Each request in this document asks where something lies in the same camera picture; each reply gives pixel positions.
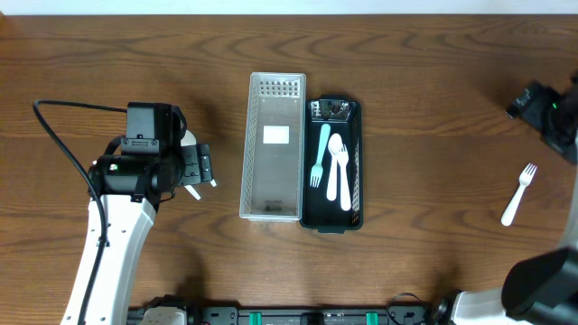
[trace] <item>gray mesh basket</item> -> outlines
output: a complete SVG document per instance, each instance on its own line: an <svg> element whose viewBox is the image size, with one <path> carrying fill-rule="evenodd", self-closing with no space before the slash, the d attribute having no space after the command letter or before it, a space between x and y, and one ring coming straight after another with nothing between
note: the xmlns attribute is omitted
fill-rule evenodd
<svg viewBox="0 0 578 325"><path fill-rule="evenodd" d="M299 220L304 110L304 74L251 74L240 217Z"/></svg>

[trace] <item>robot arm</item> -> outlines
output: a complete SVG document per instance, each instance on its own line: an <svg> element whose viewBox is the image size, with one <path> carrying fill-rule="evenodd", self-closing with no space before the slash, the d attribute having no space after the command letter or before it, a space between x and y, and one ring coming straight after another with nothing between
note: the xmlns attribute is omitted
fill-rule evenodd
<svg viewBox="0 0 578 325"><path fill-rule="evenodd" d="M89 305L87 324L126 324L126 311L135 282L138 258L156 211L144 199L131 201L130 195L100 197L107 214L108 245L100 262ZM98 250L100 219L95 201L89 203L89 229L76 281L62 325L79 322L80 306Z"/></svg>
<svg viewBox="0 0 578 325"><path fill-rule="evenodd" d="M576 136L576 151L578 152L578 136ZM573 247L578 250L578 172L574 182L572 206L570 207L570 216L566 223L566 228L558 247Z"/></svg>
<svg viewBox="0 0 578 325"><path fill-rule="evenodd" d="M126 113L126 136L113 140L89 169L105 211L107 243L93 274L102 234L92 200L87 240L62 325L126 324L138 258L163 194L174 196L174 188L184 186L194 195L192 185L202 182L215 186L209 147L196 143L178 107L129 103ZM115 155L119 145L121 154ZM92 291L87 291L91 276Z"/></svg>

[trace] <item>fork tines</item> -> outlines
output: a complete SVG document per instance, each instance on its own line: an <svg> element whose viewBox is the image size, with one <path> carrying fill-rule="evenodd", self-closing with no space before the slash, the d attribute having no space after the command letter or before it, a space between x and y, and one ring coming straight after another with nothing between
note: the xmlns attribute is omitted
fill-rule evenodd
<svg viewBox="0 0 578 325"><path fill-rule="evenodd" d="M309 186L311 186L313 188L318 187L320 180L321 180L320 177L314 177L313 175L311 175L311 180L309 181Z"/></svg>
<svg viewBox="0 0 578 325"><path fill-rule="evenodd" d="M524 172L526 174L533 175L536 172L536 169L538 169L538 167L536 165L534 165L533 163L529 163L526 166L526 169L524 170Z"/></svg>

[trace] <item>wood grain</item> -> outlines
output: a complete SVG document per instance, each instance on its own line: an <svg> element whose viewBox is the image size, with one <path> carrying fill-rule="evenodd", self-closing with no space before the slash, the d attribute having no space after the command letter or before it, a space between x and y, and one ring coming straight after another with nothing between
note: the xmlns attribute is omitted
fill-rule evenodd
<svg viewBox="0 0 578 325"><path fill-rule="evenodd" d="M500 286L555 247L574 167L505 106L558 89L578 58L572 16L6 17L0 29L0 319L59 322L84 245L86 185L36 121L54 98L179 105L210 144L217 188L161 206L133 305L177 293L262 305L380 305L399 292ZM238 217L252 71L304 72L309 98L363 105L365 226L342 236ZM124 117L44 114L86 165ZM539 166L515 224L499 218Z"/></svg>

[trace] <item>black cable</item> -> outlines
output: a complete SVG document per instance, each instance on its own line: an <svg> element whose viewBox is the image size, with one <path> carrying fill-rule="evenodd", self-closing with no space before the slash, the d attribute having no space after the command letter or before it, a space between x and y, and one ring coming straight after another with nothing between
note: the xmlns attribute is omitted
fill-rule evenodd
<svg viewBox="0 0 578 325"><path fill-rule="evenodd" d="M126 109L123 108L115 108L115 107L103 107L99 105L91 105L91 104L82 104L82 103L73 103L67 101L60 101L60 100L36 100L33 104L34 114L36 118L38 118L38 122L42 125L46 133L54 140L54 142L61 148L64 152L66 157L70 159L74 167L79 171L80 176L84 179L84 181L89 186L89 192L92 199L97 203L98 207L98 214L100 215L100 237L98 238L98 251L97 257L95 258L94 264L92 265L92 272L90 273L89 283L87 285L87 290L84 292L84 298L82 299L82 304L80 306L80 313L79 313L79 325L83 325L85 323L84 318L86 317L87 308L89 306L90 294L92 293L92 287L94 286L94 282L97 278L98 267L100 266L100 260L102 259L102 255L105 250L105 246L107 245L107 218L105 216L105 209L102 206L102 202L97 195L97 192L94 188L94 184L89 178L87 172L82 168L80 162L74 157L74 154L66 147L66 144L62 142L62 140L52 131L42 114L38 109L38 106L41 104L46 105L60 105L60 106L69 106L69 107L83 107L83 108L92 108L92 109L100 109L112 112L122 112L126 113Z"/></svg>
<svg viewBox="0 0 578 325"><path fill-rule="evenodd" d="M119 135L116 138L112 139L108 143L107 149L105 149L105 154L114 154L118 146L120 145L120 142L123 141L123 138L125 138L124 135Z"/></svg>
<svg viewBox="0 0 578 325"><path fill-rule="evenodd" d="M391 300L391 302L389 302L389 303L387 304L387 307L386 307L386 313L387 313L388 318L391 319L391 321L393 321L396 325L401 325L401 324L400 324L399 322L397 322L396 316L394 316L394 315L392 315L391 313L389 313L389 306L391 306L391 305L394 303L394 301L395 301L397 298L399 298L399 297L414 297L414 298L416 298L420 303L424 303L424 302L422 302L421 299L419 299L415 294L413 294L413 293L411 293L411 292L401 292L401 293L396 294L396 295L394 296L394 298ZM423 323L425 323L425 319L416 322L415 325L423 324Z"/></svg>

